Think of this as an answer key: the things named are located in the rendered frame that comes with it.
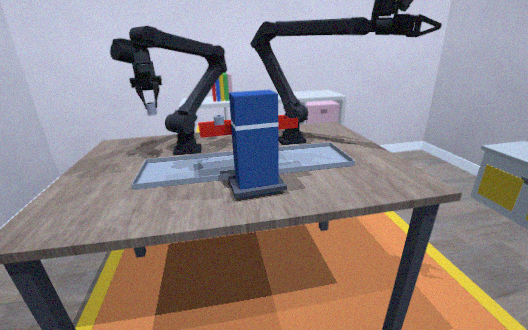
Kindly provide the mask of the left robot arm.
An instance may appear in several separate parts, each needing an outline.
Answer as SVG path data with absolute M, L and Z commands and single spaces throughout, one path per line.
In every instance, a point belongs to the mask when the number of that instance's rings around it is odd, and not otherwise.
M 369 32 L 375 32 L 375 35 L 390 35 L 392 17 L 379 18 L 379 16 L 394 14 L 392 26 L 407 26 L 410 14 L 397 14 L 397 12 L 398 10 L 405 12 L 412 2 L 413 0 L 375 0 L 371 20 L 365 17 L 352 17 L 262 23 L 250 44 L 260 56 L 282 100 L 285 116 L 298 118 L 298 128 L 285 129 L 283 136 L 278 137 L 282 145 L 306 143 L 306 139 L 299 131 L 299 123 L 308 119 L 308 109 L 301 105 L 294 95 L 269 41 L 276 36 L 366 35 Z

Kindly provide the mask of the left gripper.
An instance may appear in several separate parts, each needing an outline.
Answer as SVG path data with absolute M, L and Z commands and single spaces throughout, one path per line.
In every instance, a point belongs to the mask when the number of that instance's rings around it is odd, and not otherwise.
M 418 21 L 417 21 L 417 18 L 418 18 Z M 391 25 L 390 25 L 390 28 L 391 28 L 390 35 L 406 35 L 408 37 L 415 37 L 415 38 L 419 37 L 419 36 L 422 36 L 422 35 L 425 35 L 427 33 L 439 30 L 441 28 L 441 25 L 442 25 L 441 23 L 439 23 L 439 22 L 437 22 L 435 20 L 432 20 L 432 19 L 430 19 L 430 18 L 428 18 L 428 17 L 426 17 L 424 15 L 421 15 L 421 14 L 419 14 L 419 16 L 418 15 L 410 15 L 409 16 L 409 21 L 408 21 L 408 26 L 392 26 L 392 22 L 393 22 L 393 18 L 391 20 Z M 433 27 L 433 28 L 430 28 L 430 29 L 427 29 L 427 30 L 424 30 L 424 31 L 420 31 L 422 22 L 425 22 L 427 24 L 430 24 L 430 25 L 436 26 L 436 27 Z M 415 23 L 415 25 L 414 25 L 414 23 Z M 409 28 L 413 28 L 414 30 L 413 29 L 409 29 Z

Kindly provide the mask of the grey socket with square hole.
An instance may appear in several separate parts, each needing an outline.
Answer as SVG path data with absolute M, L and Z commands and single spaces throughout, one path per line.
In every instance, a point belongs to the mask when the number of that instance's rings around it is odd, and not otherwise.
M 215 115 L 214 116 L 214 125 L 224 125 L 224 116 L 223 115 Z

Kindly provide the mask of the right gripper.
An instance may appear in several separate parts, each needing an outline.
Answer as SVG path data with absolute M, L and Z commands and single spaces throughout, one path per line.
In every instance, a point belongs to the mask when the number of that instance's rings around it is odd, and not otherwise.
M 157 108 L 157 99 L 159 94 L 159 85 L 162 85 L 162 79 L 161 76 L 147 76 L 147 77 L 135 77 L 135 78 L 129 78 L 131 87 L 135 89 L 141 100 L 143 101 L 143 104 L 146 108 L 146 103 L 143 95 L 143 91 L 146 90 L 153 90 L 154 91 L 154 98 L 155 98 L 155 104 Z M 151 82 L 152 81 L 152 82 Z M 153 82 L 156 81 L 156 82 Z M 158 83 L 159 81 L 159 83 Z M 132 84 L 133 83 L 133 84 Z

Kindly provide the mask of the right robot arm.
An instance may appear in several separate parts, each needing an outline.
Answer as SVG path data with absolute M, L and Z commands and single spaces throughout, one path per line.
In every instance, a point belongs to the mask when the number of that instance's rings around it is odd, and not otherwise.
M 151 26 L 133 27 L 129 31 L 129 37 L 130 40 L 113 39 L 110 55 L 113 60 L 132 64 L 134 77 L 155 76 L 153 61 L 146 48 L 162 48 L 205 57 L 209 64 L 206 72 L 184 104 L 175 110 L 176 114 L 169 114 L 165 119 L 166 129 L 178 133 L 173 155 L 201 153 L 201 144 L 197 144 L 194 138 L 195 121 L 198 118 L 196 112 L 217 79 L 227 72 L 224 48 L 169 34 Z

